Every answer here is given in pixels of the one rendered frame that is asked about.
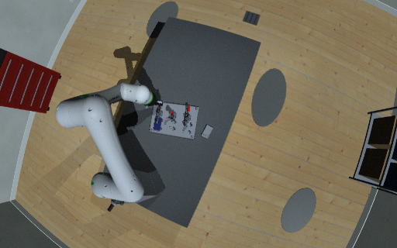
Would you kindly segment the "blue rectangular block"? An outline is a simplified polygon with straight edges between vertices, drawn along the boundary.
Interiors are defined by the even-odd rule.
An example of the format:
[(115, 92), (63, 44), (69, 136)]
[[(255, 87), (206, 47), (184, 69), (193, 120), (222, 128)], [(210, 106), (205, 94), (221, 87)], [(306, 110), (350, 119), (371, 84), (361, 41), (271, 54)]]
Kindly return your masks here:
[(155, 123), (154, 123), (154, 129), (155, 129), (155, 130), (159, 130), (159, 131), (161, 130), (161, 120), (162, 120), (162, 119), (158, 119), (158, 122), (159, 122), (159, 123), (156, 124), (157, 118), (155, 119)]

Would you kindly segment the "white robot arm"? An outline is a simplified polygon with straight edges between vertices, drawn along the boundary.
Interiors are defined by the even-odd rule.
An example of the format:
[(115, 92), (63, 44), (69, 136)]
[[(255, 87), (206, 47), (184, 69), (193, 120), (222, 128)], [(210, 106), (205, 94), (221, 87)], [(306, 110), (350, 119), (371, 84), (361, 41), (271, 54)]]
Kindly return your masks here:
[[(65, 128), (85, 126), (94, 140), (109, 173), (98, 172), (91, 180), (93, 193), (110, 198), (114, 205), (137, 202), (143, 197), (144, 186), (129, 163), (120, 143), (111, 104), (130, 101), (152, 106), (156, 95), (142, 84), (119, 83), (103, 91), (79, 95), (62, 101), (56, 108), (58, 123)], [(147, 102), (146, 102), (147, 101)], [(114, 183), (115, 181), (115, 183)]]

